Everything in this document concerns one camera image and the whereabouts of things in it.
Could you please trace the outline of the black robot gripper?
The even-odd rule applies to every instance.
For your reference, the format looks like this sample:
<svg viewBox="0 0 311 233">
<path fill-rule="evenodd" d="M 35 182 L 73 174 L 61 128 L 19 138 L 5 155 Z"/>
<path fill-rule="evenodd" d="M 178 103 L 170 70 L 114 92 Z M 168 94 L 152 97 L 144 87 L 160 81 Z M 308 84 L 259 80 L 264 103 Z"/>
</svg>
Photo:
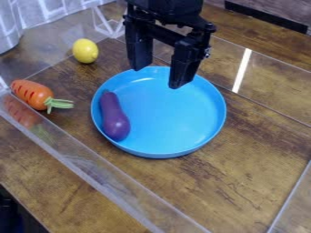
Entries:
<svg viewBox="0 0 311 233">
<path fill-rule="evenodd" d="M 126 41 L 130 66 L 135 71 L 152 63 L 154 39 L 178 41 L 170 66 L 170 88 L 178 89 L 196 75 L 202 60 L 210 56 L 210 36 L 215 25 L 202 18 L 203 0 L 126 0 Z M 188 36 L 166 25 L 190 27 Z"/>
</svg>

